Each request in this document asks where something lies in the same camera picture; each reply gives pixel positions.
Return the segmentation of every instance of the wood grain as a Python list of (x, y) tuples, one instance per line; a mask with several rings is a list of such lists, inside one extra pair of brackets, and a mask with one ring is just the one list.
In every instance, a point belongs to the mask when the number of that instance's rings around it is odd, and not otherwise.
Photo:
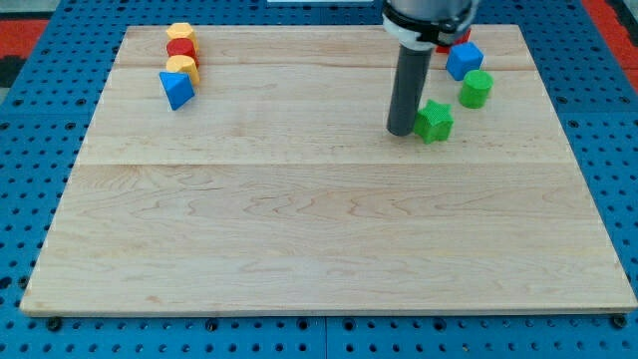
[(485, 108), (433, 59), (453, 135), (388, 135), (380, 27), (199, 27), (167, 110), (132, 27), (25, 296), (29, 315), (623, 312), (638, 304), (520, 32), (475, 26)]

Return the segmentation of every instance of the blue block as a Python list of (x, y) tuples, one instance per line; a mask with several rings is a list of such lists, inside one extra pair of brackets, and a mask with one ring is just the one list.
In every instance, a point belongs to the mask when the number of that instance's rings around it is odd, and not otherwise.
[(174, 111), (195, 96), (188, 74), (160, 72), (159, 79)]
[(455, 45), (448, 56), (446, 69), (457, 81), (461, 81), (471, 70), (480, 69), (482, 52), (474, 43)]

